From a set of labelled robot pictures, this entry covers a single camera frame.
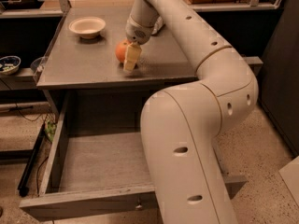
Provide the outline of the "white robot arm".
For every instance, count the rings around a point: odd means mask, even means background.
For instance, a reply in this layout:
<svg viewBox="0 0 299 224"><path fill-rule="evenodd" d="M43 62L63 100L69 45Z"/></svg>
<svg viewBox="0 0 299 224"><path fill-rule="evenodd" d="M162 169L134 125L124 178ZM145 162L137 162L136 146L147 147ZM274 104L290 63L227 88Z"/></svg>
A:
<svg viewBox="0 0 299 224"><path fill-rule="evenodd" d="M135 0L126 25L127 64L163 20L197 79L154 93L141 138L164 224L238 224L213 150L214 138L245 119L258 84L244 58L182 0Z"/></svg>

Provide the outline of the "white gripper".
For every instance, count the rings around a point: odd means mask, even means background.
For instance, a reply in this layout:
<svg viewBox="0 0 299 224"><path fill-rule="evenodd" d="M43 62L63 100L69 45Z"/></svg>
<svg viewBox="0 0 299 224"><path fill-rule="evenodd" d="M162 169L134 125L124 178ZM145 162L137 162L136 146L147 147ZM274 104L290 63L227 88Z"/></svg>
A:
<svg viewBox="0 0 299 224"><path fill-rule="evenodd" d="M125 59L123 70L131 72L135 69L136 63L142 52L140 45L147 43L150 40L153 28L144 27L129 17L125 26L126 37L130 42L125 51Z"/></svg>

